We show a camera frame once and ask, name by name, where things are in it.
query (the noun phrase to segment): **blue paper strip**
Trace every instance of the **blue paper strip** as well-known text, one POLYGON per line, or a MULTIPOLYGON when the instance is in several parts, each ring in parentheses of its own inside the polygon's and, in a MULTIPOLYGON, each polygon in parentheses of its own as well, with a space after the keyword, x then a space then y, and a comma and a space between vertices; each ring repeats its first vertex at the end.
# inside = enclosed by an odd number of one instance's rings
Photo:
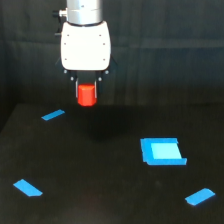
POLYGON ((45 120, 45 121, 48 121, 48 120, 50 120, 50 119, 52 119, 52 118, 55 118, 55 117, 57 117, 57 116, 59 116, 59 115, 61 115, 61 114, 64 114, 65 112, 63 111, 63 110, 57 110, 57 111, 55 111, 55 112, 53 112, 53 113, 50 113, 50 114, 48 114, 48 115, 45 115, 45 116, 43 116, 42 118, 45 120))
POLYGON ((146 162, 148 165, 151 166, 168 166, 168 165, 186 165, 187 159, 154 159, 153 157, 153 151, 151 144, 152 143, 167 143, 165 141, 168 141, 168 143, 177 143, 177 139, 150 139, 145 138, 141 139, 141 147, 142 147, 142 156, 143 156, 143 162, 146 162))
POLYGON ((13 185, 29 197, 42 195, 41 191, 37 190, 23 179, 13 185))
POLYGON ((176 143, 178 144, 177 138, 145 138, 150 143, 176 143))
POLYGON ((192 194, 191 196, 185 198, 185 200, 187 201, 188 204, 197 205, 214 195, 215 195, 214 192, 212 192, 211 190, 207 188, 204 188, 198 191, 197 193, 192 194))

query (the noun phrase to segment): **blue paper square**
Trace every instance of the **blue paper square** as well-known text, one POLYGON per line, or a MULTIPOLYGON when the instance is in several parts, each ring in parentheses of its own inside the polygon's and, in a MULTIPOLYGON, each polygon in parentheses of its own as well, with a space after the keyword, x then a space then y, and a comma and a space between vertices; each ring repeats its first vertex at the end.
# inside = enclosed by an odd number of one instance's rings
POLYGON ((192 194, 191 196, 185 198, 185 200, 187 201, 188 204, 191 205, 197 205, 207 199, 209 199, 210 197, 214 196, 215 193, 212 192, 211 190, 204 188, 200 191, 198 191, 195 194, 192 194))
POLYGON ((181 154, 175 143, 152 143, 154 159, 181 159, 181 154))
POLYGON ((29 197, 42 195, 41 191, 37 190, 23 179, 15 183, 14 186, 29 197))
POLYGON ((143 155, 143 161, 146 162, 149 165, 186 165, 187 159, 183 159, 180 154, 178 154, 179 149, 178 146, 170 146, 169 148, 172 148, 172 154, 175 158, 164 158, 168 157, 167 152, 165 153, 164 156, 164 147, 158 147, 159 145, 154 145, 154 154, 152 150, 152 144, 177 144, 178 141, 176 138, 145 138, 141 139, 141 147, 142 147, 142 155, 143 155))

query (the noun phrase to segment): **white robot housing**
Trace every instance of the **white robot housing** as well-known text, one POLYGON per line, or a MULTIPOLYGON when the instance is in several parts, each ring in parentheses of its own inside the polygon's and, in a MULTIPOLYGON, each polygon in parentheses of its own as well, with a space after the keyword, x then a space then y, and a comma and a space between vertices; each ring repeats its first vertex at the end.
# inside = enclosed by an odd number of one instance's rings
MULTIPOLYGON (((102 74, 109 73, 111 41, 107 22, 103 21, 102 0, 67 0, 65 10, 53 11, 53 16, 66 17, 61 36, 61 64, 65 71, 96 71, 95 87, 99 89, 102 74)), ((78 97, 78 78, 76 97, 78 97)))

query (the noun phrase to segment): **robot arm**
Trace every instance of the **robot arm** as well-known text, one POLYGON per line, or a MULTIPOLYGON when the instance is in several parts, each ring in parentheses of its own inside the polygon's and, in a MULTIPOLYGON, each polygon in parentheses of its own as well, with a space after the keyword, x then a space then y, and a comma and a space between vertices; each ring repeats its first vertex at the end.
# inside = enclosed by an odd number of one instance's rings
POLYGON ((117 64, 111 56, 111 42, 107 23, 103 21, 102 0, 67 0, 66 10, 53 11, 59 20, 66 17, 61 37, 61 57, 56 65, 70 75, 78 103, 93 106, 102 92, 105 74, 113 72, 117 64), (95 71, 94 84, 83 84, 77 71, 95 71))

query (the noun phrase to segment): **blue square piece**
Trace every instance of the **blue square piece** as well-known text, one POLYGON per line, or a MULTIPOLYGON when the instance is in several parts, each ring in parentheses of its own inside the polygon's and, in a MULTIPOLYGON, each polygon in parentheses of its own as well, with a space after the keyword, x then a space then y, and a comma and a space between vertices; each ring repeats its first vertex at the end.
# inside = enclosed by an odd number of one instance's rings
POLYGON ((141 139, 143 161, 149 165, 186 165, 176 138, 141 139))

